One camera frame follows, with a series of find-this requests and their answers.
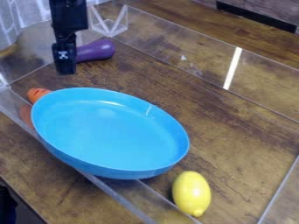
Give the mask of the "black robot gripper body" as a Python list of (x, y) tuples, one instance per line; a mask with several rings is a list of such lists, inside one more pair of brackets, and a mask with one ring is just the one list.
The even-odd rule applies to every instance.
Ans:
[(74, 41), (78, 31), (87, 30), (87, 0), (50, 0), (51, 26), (57, 43)]

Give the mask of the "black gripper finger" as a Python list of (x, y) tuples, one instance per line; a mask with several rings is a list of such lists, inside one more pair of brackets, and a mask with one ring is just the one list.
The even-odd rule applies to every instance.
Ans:
[(61, 75), (77, 73), (77, 44), (55, 43), (51, 46), (57, 71)]

